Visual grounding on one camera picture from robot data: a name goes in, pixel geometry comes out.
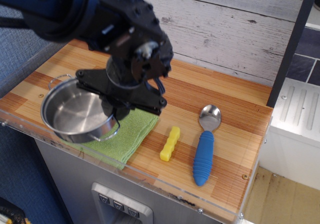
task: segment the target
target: yellow block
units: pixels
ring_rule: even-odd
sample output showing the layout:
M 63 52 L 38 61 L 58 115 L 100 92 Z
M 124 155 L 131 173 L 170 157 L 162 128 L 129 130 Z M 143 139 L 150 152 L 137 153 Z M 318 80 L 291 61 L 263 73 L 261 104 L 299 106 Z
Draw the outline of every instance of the yellow block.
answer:
M 176 145 L 180 137 L 180 128 L 173 126 L 166 143 L 160 152 L 160 159 L 164 161 L 169 161 L 172 155 L 172 152 L 175 150 L 174 146 Z

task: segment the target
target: silver spoon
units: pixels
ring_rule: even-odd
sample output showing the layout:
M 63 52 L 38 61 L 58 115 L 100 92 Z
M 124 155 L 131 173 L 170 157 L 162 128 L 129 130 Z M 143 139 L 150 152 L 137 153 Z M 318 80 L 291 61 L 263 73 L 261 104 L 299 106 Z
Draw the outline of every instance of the silver spoon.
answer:
M 201 134 L 197 151 L 195 153 L 193 164 L 194 181 L 198 186 L 204 185 L 208 180 L 211 168 L 212 159 L 214 156 L 213 144 L 214 136 L 212 132 L 217 129 L 221 123 L 221 113 L 217 106 L 205 106 L 199 116 L 199 122 L 204 132 Z

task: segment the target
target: stainless steel pot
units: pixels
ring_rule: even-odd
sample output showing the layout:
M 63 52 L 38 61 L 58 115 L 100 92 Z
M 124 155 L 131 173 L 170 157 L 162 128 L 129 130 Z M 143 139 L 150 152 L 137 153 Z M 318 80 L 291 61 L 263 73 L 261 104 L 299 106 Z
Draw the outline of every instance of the stainless steel pot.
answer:
M 77 88 L 77 79 L 62 81 L 54 88 L 51 84 L 61 75 L 50 81 L 49 93 L 41 105 L 44 123 L 61 139 L 72 143 L 85 143 L 93 140 L 105 141 L 117 134 L 120 124 L 113 116 L 112 108 L 103 110 L 99 95 Z M 118 124 L 114 133 L 102 136 Z

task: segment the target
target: wood panel wall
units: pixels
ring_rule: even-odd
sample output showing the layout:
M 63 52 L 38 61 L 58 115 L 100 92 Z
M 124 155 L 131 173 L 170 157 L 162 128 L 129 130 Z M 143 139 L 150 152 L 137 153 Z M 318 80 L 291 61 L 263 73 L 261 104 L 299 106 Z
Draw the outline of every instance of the wood panel wall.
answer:
M 272 86 L 303 0 L 146 0 L 174 57 Z

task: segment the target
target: green cloth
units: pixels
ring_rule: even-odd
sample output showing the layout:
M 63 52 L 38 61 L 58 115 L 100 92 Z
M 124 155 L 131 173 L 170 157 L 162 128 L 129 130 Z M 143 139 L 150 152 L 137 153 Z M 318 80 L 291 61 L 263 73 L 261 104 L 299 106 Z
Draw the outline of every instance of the green cloth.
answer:
M 157 115 L 146 111 L 140 109 L 131 110 L 126 118 L 119 121 L 120 129 L 117 135 L 109 140 L 101 142 L 91 141 L 82 144 L 74 144 L 66 141 L 64 141 L 64 143 L 118 169 L 123 169 L 123 164 L 126 164 L 144 138 L 153 129 L 158 119 L 159 117 Z M 117 127 L 116 124 L 112 131 L 101 137 L 101 139 L 112 134 Z

